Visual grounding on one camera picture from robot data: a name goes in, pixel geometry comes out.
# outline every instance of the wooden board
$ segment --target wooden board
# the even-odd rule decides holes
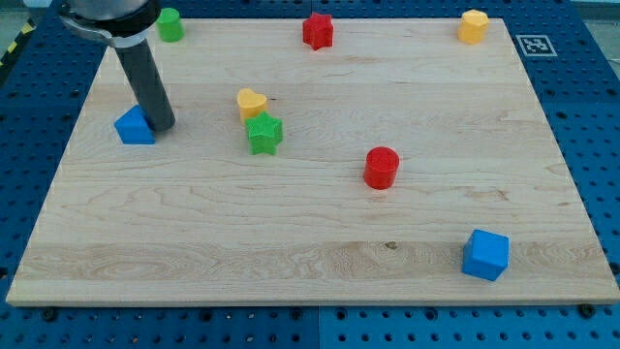
[[[8,295],[13,305],[615,302],[618,287],[503,22],[477,46],[456,19],[184,20],[150,45],[177,116],[122,145],[135,102],[108,52]],[[284,120],[249,154],[236,92]],[[366,152],[397,150],[386,191]],[[511,238],[496,282],[460,272],[472,230]]]

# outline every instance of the blue cube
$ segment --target blue cube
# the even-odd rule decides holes
[[[466,274],[495,281],[508,267],[510,240],[507,237],[476,229],[463,248]]]
[[[125,144],[154,144],[153,131],[144,119],[140,106],[134,106],[125,112],[116,122],[114,128],[120,140]]]

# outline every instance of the yellow and black tape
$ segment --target yellow and black tape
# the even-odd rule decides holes
[[[4,55],[2,55],[2,58],[0,58],[0,87],[2,87],[4,82],[9,77],[9,73],[13,69],[23,50],[26,48],[26,44],[30,41],[34,30],[34,22],[32,19],[28,19],[28,21],[21,27],[19,33],[17,33],[17,36],[13,42],[7,48],[7,51]]]

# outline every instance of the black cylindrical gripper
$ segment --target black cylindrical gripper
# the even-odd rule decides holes
[[[116,54],[153,132],[174,125],[174,113],[159,77],[153,55],[146,40],[130,48],[115,48]]]

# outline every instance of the yellow heart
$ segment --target yellow heart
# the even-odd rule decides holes
[[[236,95],[236,102],[239,105],[239,114],[243,124],[248,118],[267,110],[267,97],[254,92],[251,88],[241,88]]]

